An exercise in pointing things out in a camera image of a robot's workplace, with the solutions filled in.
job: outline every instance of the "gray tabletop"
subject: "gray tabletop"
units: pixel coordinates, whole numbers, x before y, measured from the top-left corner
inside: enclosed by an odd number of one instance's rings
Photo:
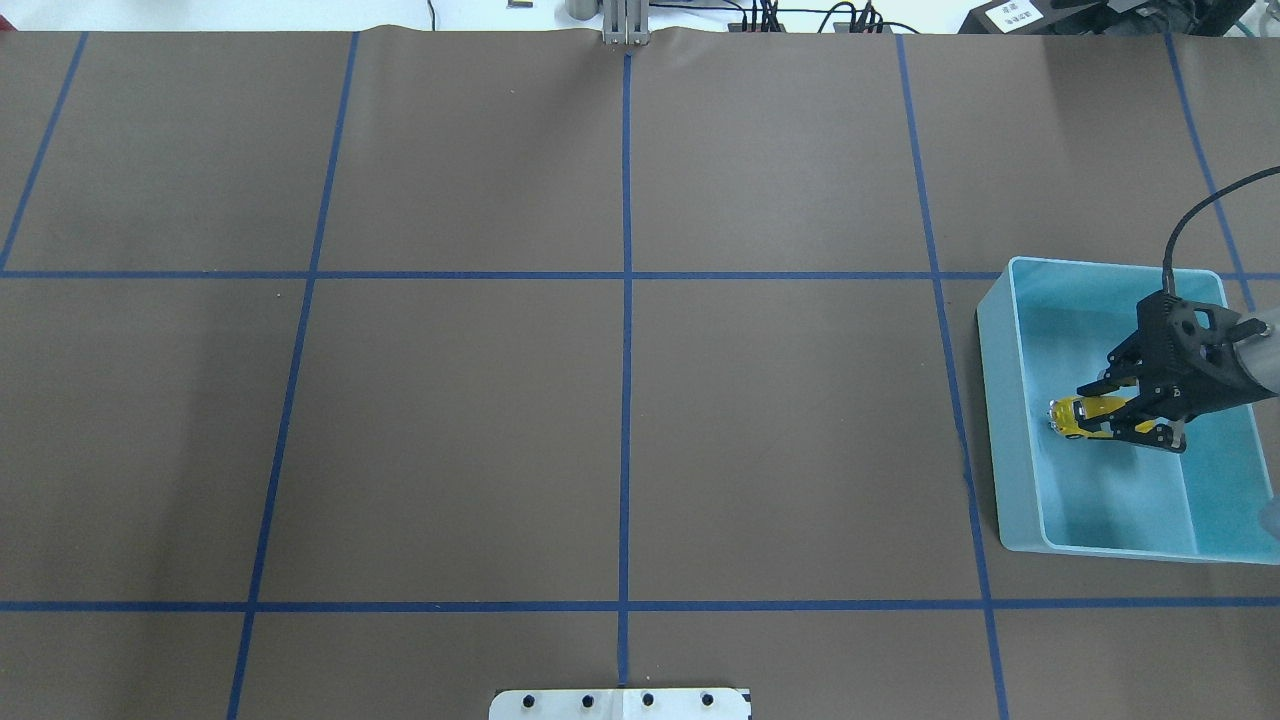
[[[1274,719],[1280,570],[1000,546],[974,309],[1277,110],[1267,41],[0,35],[0,716]],[[1179,250],[1236,306],[1275,192]]]

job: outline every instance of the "barcode label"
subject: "barcode label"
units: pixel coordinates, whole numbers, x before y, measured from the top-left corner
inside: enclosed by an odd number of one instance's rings
[[[1010,0],[987,10],[987,17],[996,23],[1000,32],[1009,32],[1029,26],[1044,15],[1032,5],[1032,0]]]

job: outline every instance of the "metal bracket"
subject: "metal bracket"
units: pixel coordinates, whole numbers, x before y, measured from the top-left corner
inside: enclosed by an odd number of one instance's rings
[[[489,720],[750,720],[751,692],[733,688],[506,691]]]
[[[649,45],[649,0],[603,0],[605,45]]]

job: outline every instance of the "light blue plastic container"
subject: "light blue plastic container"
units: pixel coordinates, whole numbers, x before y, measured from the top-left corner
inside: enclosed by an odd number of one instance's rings
[[[1222,281],[1178,270],[1178,292],[1225,305]],[[1051,401],[1097,379],[1135,329],[1160,269],[1014,258],[978,306],[1000,542],[1010,550],[1184,562],[1280,564],[1258,523],[1271,500],[1252,407],[1187,425],[1174,455],[1066,439]]]

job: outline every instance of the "white sticker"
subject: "white sticker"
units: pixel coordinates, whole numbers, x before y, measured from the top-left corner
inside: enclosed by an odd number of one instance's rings
[[[1029,26],[1044,15],[1032,5],[1032,0],[1010,0],[987,10],[987,17],[996,23],[1000,32],[1009,32]]]

